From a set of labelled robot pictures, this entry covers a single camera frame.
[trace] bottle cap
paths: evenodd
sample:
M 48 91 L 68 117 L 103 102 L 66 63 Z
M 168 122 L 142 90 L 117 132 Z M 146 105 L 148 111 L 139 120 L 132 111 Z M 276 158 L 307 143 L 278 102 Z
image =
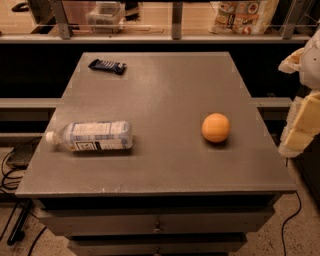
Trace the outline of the bottle cap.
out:
M 49 142 L 49 143 L 51 143 L 51 144 L 58 144 L 57 142 L 56 142 L 56 140 L 54 139 L 54 132 L 47 132 L 47 134 L 46 134 L 46 141 L 47 142 Z

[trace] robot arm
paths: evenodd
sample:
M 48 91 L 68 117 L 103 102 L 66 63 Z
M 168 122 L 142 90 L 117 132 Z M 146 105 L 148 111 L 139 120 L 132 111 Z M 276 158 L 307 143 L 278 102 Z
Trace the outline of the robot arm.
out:
M 279 70 L 286 73 L 299 71 L 301 84 L 312 89 L 304 99 L 294 99 L 281 135 L 279 153 L 292 158 L 302 153 L 320 133 L 320 30 L 304 48 L 284 60 Z

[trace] plastic water bottle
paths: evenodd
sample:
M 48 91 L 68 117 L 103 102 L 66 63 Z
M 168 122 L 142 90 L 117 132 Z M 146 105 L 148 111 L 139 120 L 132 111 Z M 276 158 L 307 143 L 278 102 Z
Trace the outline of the plastic water bottle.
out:
M 127 121 L 73 122 L 58 132 L 47 132 L 46 141 L 72 151 L 129 149 L 132 128 Z

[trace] orange ball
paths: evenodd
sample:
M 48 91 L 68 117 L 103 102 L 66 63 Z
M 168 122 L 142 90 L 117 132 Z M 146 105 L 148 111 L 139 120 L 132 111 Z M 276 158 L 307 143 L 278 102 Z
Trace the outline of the orange ball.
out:
M 206 117 L 202 123 L 202 135 L 211 142 L 224 141 L 230 131 L 230 122 L 222 114 L 214 113 Z

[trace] glass panel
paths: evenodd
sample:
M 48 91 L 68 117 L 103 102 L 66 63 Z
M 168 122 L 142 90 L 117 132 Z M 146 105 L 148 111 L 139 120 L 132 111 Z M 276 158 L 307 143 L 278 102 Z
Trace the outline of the glass panel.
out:
M 184 3 L 184 35 L 261 35 L 270 28 L 279 0 Z
M 3 35 L 51 34 L 62 38 L 94 35 L 120 40 L 171 40 L 173 29 L 177 39 L 180 32 L 182 39 L 194 36 L 197 40 L 215 40 L 217 35 L 224 35 L 225 39 L 229 35 L 244 38 L 248 34 L 281 39 L 280 29 L 285 27 L 283 23 L 291 6 L 291 1 L 281 0 L 183 2 L 180 31 L 180 25 L 172 27 L 172 2 L 57 0 L 54 6 L 59 8 L 53 6 L 52 10 L 50 1 L 0 0 L 0 31 Z M 28 10 L 12 11 L 19 4 L 26 4 L 22 8 Z M 318 1 L 306 0 L 301 12 L 295 8 L 293 16 L 299 15 L 298 24 L 289 24 L 290 29 L 295 34 L 311 36 L 318 25 L 319 9 Z M 67 31 L 67 24 L 72 33 Z
M 75 35 L 169 35 L 172 3 L 63 1 Z

